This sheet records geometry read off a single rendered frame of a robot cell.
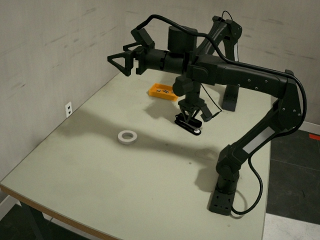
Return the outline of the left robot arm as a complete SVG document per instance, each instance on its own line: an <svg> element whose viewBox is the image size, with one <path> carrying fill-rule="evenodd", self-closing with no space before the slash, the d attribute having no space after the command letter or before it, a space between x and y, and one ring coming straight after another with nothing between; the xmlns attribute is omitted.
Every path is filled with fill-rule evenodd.
<svg viewBox="0 0 320 240"><path fill-rule="evenodd" d="M296 81L282 74L227 62L220 56L196 55L197 36L174 26L168 27L167 49L165 59L161 59L165 72L178 75L186 72L186 78L202 84L236 86L278 98L252 129L219 153L215 168L219 176L210 208L230 213L242 164L278 133L301 122Z"/></svg>

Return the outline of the orange tray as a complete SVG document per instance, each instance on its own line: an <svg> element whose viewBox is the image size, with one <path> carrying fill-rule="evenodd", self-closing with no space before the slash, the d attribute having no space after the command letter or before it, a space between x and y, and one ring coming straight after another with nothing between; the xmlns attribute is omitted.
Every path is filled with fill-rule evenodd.
<svg viewBox="0 0 320 240"><path fill-rule="evenodd" d="M157 92L157 89L161 90L159 93ZM167 90L169 93L163 92L164 90ZM176 101L178 99L178 96L172 93L173 87L169 85L159 84L155 83L149 90L148 95L162 98L170 101ZM154 91L154 92L153 92ZM168 95L167 95L168 94Z"/></svg>

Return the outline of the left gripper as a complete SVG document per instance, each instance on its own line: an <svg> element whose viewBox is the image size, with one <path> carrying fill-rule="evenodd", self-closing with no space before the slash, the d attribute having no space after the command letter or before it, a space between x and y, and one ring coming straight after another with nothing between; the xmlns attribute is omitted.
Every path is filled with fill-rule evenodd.
<svg viewBox="0 0 320 240"><path fill-rule="evenodd" d="M123 46L121 53L113 54L107 57L107 61L120 70L126 77L131 75L131 69L134 67L134 58L138 61L138 68L136 68L136 75L142 75L147 69L164 71L164 63L167 50L155 49L155 41L152 40L145 28L136 32L141 39L141 42L131 43ZM141 46L138 46L141 45ZM136 47L134 50L128 48ZM116 58L125 59L125 67L113 61Z"/></svg>

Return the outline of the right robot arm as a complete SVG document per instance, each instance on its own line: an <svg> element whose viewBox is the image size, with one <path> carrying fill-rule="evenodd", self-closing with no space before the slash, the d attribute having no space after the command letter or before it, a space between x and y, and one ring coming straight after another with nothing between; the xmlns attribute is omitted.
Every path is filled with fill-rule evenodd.
<svg viewBox="0 0 320 240"><path fill-rule="evenodd" d="M242 27L237 24L235 21L223 18L219 16L213 16L213 26L208 33L209 36L215 41L218 46L221 41L223 41L225 49L225 57L238 61L238 39L242 35ZM199 52L200 51L200 52ZM213 55L215 48L211 42L205 38L203 42L196 48L196 55L198 56L208 54ZM201 90L201 83L197 82L194 79L186 78L187 72L184 75L180 75L175 78L175 83L172 85L173 93L177 97L182 97L190 92L199 92ZM223 101L236 104L238 100L239 87L226 85ZM204 122L209 122L212 119L212 116L205 118L202 113L201 118Z"/></svg>

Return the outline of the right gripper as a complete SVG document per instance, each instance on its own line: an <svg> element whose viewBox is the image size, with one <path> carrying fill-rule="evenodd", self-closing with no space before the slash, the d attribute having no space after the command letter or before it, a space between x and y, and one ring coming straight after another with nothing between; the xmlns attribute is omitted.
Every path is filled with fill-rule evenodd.
<svg viewBox="0 0 320 240"><path fill-rule="evenodd" d="M205 103L205 100L200 98L200 91L190 92L186 94L184 99L178 101L178 105L186 123L189 123L192 117L195 118L200 110L202 111L205 118L213 116L211 111L207 107L207 103ZM188 118L186 117L185 111L189 114Z"/></svg>

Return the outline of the white flat ring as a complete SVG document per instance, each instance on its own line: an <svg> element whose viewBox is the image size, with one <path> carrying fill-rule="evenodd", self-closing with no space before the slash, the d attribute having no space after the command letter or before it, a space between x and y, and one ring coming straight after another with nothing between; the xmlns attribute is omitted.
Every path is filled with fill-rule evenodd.
<svg viewBox="0 0 320 240"><path fill-rule="evenodd" d="M133 138L131 138L131 139L122 138L123 136L126 136L126 135L132 136ZM121 131L118 134L118 141L120 143L122 143L122 144L125 144L125 145L133 144L133 143L135 143L137 141L137 134L134 131L131 131L131 130Z"/></svg>

